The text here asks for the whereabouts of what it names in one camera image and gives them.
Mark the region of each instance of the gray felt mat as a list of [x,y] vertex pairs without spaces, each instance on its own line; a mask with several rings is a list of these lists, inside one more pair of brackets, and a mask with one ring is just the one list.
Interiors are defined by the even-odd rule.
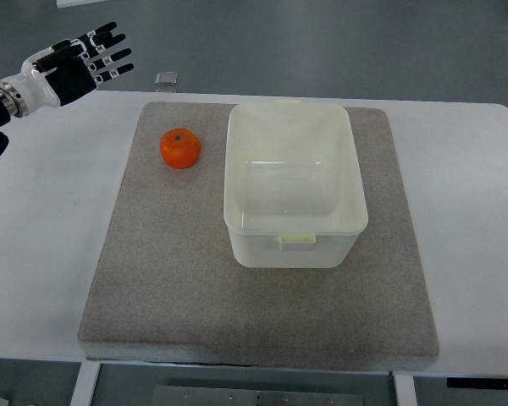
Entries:
[[[225,104],[143,109],[80,326],[90,359],[325,370],[417,369],[438,353],[385,113],[347,108],[369,224],[333,269],[248,269],[223,218]],[[198,163],[163,163],[186,127]]]

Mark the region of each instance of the robotic finger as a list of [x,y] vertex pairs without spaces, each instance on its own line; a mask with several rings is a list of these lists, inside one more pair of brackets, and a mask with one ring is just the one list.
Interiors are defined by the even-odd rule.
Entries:
[[110,65],[113,62],[117,62],[118,60],[127,57],[132,53],[132,50],[129,48],[125,48],[122,51],[118,51],[114,53],[113,55],[110,55],[108,57],[104,57],[101,59],[97,59],[95,61],[92,61],[86,65],[89,71],[96,72],[99,69],[103,69],[106,66]]
[[121,66],[120,68],[111,69],[105,72],[101,72],[94,76],[94,83],[96,86],[101,85],[103,82],[107,82],[108,80],[118,78],[121,74],[125,74],[126,72],[130,72],[134,68],[132,63],[127,63],[126,65]]

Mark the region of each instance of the robotic hand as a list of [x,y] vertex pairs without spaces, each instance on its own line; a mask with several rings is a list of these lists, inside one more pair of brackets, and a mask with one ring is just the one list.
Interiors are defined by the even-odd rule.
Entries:
[[[26,59],[19,74],[0,80],[0,127],[11,116],[25,117],[42,106],[65,106],[132,70],[131,63],[101,70],[131,54],[125,48],[98,58],[125,38],[124,34],[113,36],[116,27],[112,22],[79,38],[60,41]],[[0,132],[0,156],[7,146],[8,137]]]

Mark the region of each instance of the plastic container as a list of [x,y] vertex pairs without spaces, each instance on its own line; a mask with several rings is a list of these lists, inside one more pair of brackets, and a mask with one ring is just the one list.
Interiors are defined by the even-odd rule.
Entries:
[[234,107],[224,220],[243,266],[340,264],[368,221],[346,110],[300,101]]

